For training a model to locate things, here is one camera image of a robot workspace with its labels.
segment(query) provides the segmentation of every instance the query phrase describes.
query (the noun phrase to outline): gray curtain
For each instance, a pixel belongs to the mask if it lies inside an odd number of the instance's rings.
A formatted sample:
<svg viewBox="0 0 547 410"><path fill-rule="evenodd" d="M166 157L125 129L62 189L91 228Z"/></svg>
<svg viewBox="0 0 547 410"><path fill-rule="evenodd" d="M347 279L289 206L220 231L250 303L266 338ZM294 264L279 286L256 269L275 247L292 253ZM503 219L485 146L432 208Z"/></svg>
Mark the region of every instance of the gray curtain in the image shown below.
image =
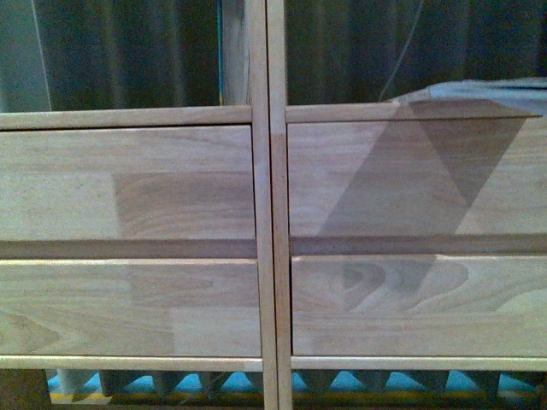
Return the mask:
<svg viewBox="0 0 547 410"><path fill-rule="evenodd" d="M378 100L420 0L287 0L289 102ZM461 79L545 76L547 0L426 0L385 98Z"/></svg>

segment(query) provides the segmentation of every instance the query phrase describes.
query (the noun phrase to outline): wooden board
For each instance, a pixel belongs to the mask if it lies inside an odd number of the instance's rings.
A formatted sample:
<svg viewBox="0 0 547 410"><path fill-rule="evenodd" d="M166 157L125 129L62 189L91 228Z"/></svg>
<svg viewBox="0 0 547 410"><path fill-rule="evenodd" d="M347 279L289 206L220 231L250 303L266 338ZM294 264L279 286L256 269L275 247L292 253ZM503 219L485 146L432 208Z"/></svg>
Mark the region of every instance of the wooden board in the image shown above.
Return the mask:
<svg viewBox="0 0 547 410"><path fill-rule="evenodd" d="M291 288L287 187L287 72L285 0L267 0L268 84L272 156L273 267L279 409L292 408Z"/></svg>
<svg viewBox="0 0 547 410"><path fill-rule="evenodd" d="M545 372L547 357L293 356L293 369Z"/></svg>
<svg viewBox="0 0 547 410"><path fill-rule="evenodd" d="M488 100L450 99L411 103L321 104L287 107L287 123L450 120L536 117Z"/></svg>
<svg viewBox="0 0 547 410"><path fill-rule="evenodd" d="M249 126L0 133L0 240L253 239Z"/></svg>
<svg viewBox="0 0 547 410"><path fill-rule="evenodd" d="M242 105L0 114L0 130L249 124L251 111Z"/></svg>
<svg viewBox="0 0 547 410"><path fill-rule="evenodd" d="M2 369L143 370L164 372L261 372L259 357L90 356L2 354Z"/></svg>
<svg viewBox="0 0 547 410"><path fill-rule="evenodd" d="M295 355L545 357L547 257L292 260Z"/></svg>
<svg viewBox="0 0 547 410"><path fill-rule="evenodd" d="M256 245L262 332L264 408L279 408L278 357L274 300L274 246L270 122L268 118L268 55L266 2L245 1L250 30L250 101L253 107L253 167L255 176Z"/></svg>
<svg viewBox="0 0 547 410"><path fill-rule="evenodd" d="M256 261L0 262L0 354L260 353Z"/></svg>
<svg viewBox="0 0 547 410"><path fill-rule="evenodd" d="M288 133L292 237L547 233L546 119L295 124Z"/></svg>

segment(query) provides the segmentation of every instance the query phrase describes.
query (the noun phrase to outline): wood grain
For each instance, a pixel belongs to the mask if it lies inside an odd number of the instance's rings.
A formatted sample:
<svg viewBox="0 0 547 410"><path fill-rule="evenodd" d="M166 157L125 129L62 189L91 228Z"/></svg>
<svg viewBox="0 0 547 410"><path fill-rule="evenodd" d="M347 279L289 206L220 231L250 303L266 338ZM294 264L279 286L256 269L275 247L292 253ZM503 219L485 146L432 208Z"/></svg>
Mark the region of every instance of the wood grain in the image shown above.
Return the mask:
<svg viewBox="0 0 547 410"><path fill-rule="evenodd" d="M288 130L292 237L547 233L545 119Z"/></svg>
<svg viewBox="0 0 547 410"><path fill-rule="evenodd" d="M0 133L0 240L253 239L248 126Z"/></svg>
<svg viewBox="0 0 547 410"><path fill-rule="evenodd" d="M260 356L253 260L1 261L0 353Z"/></svg>
<svg viewBox="0 0 547 410"><path fill-rule="evenodd" d="M297 257L292 292L295 355L545 357L547 257Z"/></svg>
<svg viewBox="0 0 547 410"><path fill-rule="evenodd" d="M272 147L273 257L279 374L279 408L292 408L291 288L287 187L287 106L285 0L268 7L269 115Z"/></svg>
<svg viewBox="0 0 547 410"><path fill-rule="evenodd" d="M253 107L253 167L262 332L262 386L264 408L277 410L279 408L279 394L274 299L266 2L251 0L246 1L246 6L248 7L250 27L250 101Z"/></svg>
<svg viewBox="0 0 547 410"><path fill-rule="evenodd" d="M480 118L536 117L518 109L487 100L435 100L411 103L322 104L291 106L288 124L388 120L461 120Z"/></svg>
<svg viewBox="0 0 547 410"><path fill-rule="evenodd" d="M251 112L241 105L0 114L0 130L249 124Z"/></svg>

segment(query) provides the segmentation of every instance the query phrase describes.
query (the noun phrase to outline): gray cloth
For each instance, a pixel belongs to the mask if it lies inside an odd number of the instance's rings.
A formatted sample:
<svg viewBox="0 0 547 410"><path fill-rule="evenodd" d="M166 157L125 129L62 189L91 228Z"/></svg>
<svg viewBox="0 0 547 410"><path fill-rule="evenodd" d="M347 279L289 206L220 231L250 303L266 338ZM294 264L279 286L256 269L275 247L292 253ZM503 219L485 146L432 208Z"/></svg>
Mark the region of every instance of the gray cloth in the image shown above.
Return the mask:
<svg viewBox="0 0 547 410"><path fill-rule="evenodd" d="M430 85L431 99L483 98L547 117L547 78L459 81Z"/></svg>

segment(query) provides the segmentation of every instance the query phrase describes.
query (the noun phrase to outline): wooden panel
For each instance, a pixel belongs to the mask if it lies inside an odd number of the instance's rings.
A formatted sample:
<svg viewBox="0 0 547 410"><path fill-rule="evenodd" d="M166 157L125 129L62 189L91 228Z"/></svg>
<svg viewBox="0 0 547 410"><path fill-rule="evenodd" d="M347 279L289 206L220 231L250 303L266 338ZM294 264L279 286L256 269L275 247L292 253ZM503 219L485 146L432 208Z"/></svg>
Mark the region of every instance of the wooden panel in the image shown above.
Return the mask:
<svg viewBox="0 0 547 410"><path fill-rule="evenodd" d="M293 369L324 370L471 370L544 372L547 358L469 356L293 356Z"/></svg>
<svg viewBox="0 0 547 410"><path fill-rule="evenodd" d="M272 147L273 268L279 409L292 408L291 288L287 187L285 0L268 0L268 84Z"/></svg>
<svg viewBox="0 0 547 410"><path fill-rule="evenodd" d="M249 124L250 106L0 114L0 130Z"/></svg>
<svg viewBox="0 0 547 410"><path fill-rule="evenodd" d="M0 262L0 353L260 356L252 260Z"/></svg>
<svg viewBox="0 0 547 410"><path fill-rule="evenodd" d="M0 355L0 368L155 370L166 372L261 372L262 359L250 357L2 354Z"/></svg>
<svg viewBox="0 0 547 410"><path fill-rule="evenodd" d="M544 235L546 137L542 118L289 125L291 235Z"/></svg>
<svg viewBox="0 0 547 410"><path fill-rule="evenodd" d="M292 262L296 355L545 357L547 257Z"/></svg>
<svg viewBox="0 0 547 410"><path fill-rule="evenodd" d="M488 100L435 100L411 103L378 102L369 104L301 105L287 107L287 123L449 120L478 118L535 117L536 114Z"/></svg>
<svg viewBox="0 0 547 410"><path fill-rule="evenodd" d="M278 357L274 300L274 246L270 122L268 118L268 55L266 2L245 1L250 29L250 101L253 106L253 166L255 176L256 243L262 332L264 408L279 408Z"/></svg>
<svg viewBox="0 0 547 410"><path fill-rule="evenodd" d="M248 126L0 133L0 240L252 239Z"/></svg>
<svg viewBox="0 0 547 410"><path fill-rule="evenodd" d="M256 259L254 239L2 242L0 259Z"/></svg>

